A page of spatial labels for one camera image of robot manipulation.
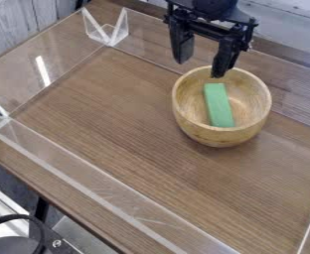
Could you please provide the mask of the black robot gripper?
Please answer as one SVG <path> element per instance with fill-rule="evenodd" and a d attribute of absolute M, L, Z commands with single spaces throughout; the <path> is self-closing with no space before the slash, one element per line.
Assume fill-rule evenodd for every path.
<path fill-rule="evenodd" d="M 252 31 L 257 26 L 253 17 L 236 7 L 237 0 L 164 0 L 164 23 L 169 28 L 172 56 L 182 64 L 193 54 L 195 34 L 219 42 L 211 77 L 220 78 L 232 68 L 239 51 L 247 51 Z"/>

